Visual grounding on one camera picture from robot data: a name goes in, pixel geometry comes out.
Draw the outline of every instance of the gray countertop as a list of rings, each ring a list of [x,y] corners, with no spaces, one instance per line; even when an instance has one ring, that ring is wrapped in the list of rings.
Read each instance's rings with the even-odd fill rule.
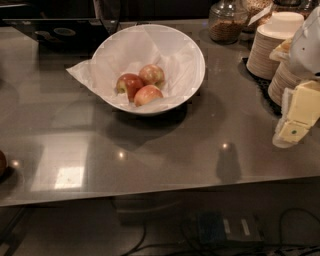
[[[155,117],[115,110],[73,79],[66,68],[87,54],[0,28],[1,206],[320,175],[319,127],[273,146],[278,118],[246,71],[244,43],[215,44],[204,20],[161,24],[197,42],[207,74],[186,104]]]

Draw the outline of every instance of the glass jar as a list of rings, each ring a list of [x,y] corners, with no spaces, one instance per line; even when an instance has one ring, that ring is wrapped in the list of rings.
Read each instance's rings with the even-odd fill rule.
[[[235,43],[247,22],[248,11],[243,0],[220,0],[210,9],[209,36],[221,44]]]
[[[272,0],[247,0],[247,9],[249,13],[249,20],[256,14],[263,11],[266,7],[272,4]],[[257,29],[258,22],[250,24],[250,26],[244,27],[242,32],[254,33]]]
[[[304,19],[307,19],[313,9],[317,7],[317,5],[317,0],[302,0],[297,11],[298,13],[303,15]]]
[[[258,26],[266,24],[274,12],[298,12],[300,4],[300,0],[273,0],[270,12],[258,21]]]

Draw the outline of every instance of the white plate stack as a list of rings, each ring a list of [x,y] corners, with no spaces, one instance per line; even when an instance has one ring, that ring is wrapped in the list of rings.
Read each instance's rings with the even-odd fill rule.
[[[284,40],[294,36],[304,18],[294,12],[273,13],[268,23],[258,27],[247,62],[248,70],[263,79],[272,80],[279,62],[270,53]]]

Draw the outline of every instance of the dark floor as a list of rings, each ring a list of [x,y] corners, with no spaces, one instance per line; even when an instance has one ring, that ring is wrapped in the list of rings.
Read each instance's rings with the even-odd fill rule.
[[[256,215],[264,233],[265,249],[259,250],[281,255],[274,253],[280,239],[284,245],[303,248],[320,245],[319,198],[320,179],[316,178],[36,205],[23,216],[9,241],[2,243],[0,255],[206,256],[254,251],[257,244],[219,248],[203,240],[208,236],[199,237],[198,217],[207,212],[235,218]],[[142,249],[126,254],[139,241]],[[301,250],[283,255],[302,255]],[[314,251],[305,255],[320,255]]]

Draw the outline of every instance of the apple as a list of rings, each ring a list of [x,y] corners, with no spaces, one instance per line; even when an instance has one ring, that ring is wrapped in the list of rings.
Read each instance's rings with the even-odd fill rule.
[[[154,84],[161,88],[164,85],[165,76],[162,68],[155,64],[148,64],[139,71],[139,77],[145,85]]]
[[[134,104],[139,107],[158,98],[163,98],[161,90],[157,86],[149,84],[142,87],[136,93],[134,97]]]
[[[130,102],[133,102],[137,91],[143,86],[142,79],[138,75],[131,73],[121,75],[116,85],[118,93],[127,93]]]

